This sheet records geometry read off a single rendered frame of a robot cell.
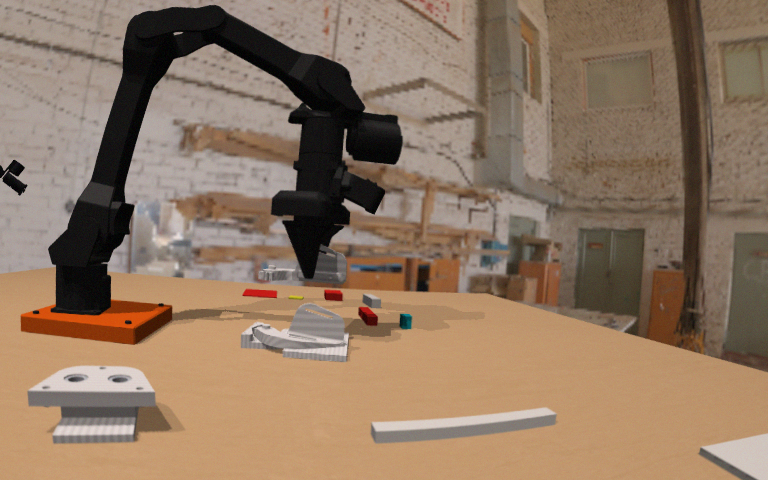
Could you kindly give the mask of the small teal block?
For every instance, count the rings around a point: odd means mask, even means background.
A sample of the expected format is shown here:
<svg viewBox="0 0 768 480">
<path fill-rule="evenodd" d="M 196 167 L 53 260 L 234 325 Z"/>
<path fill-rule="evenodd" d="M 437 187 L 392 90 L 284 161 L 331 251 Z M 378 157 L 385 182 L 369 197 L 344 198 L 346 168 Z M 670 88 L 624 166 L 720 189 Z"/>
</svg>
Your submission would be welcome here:
<svg viewBox="0 0 768 480">
<path fill-rule="evenodd" d="M 410 314 L 400 314 L 400 327 L 402 329 L 411 329 L 412 318 Z"/>
</svg>

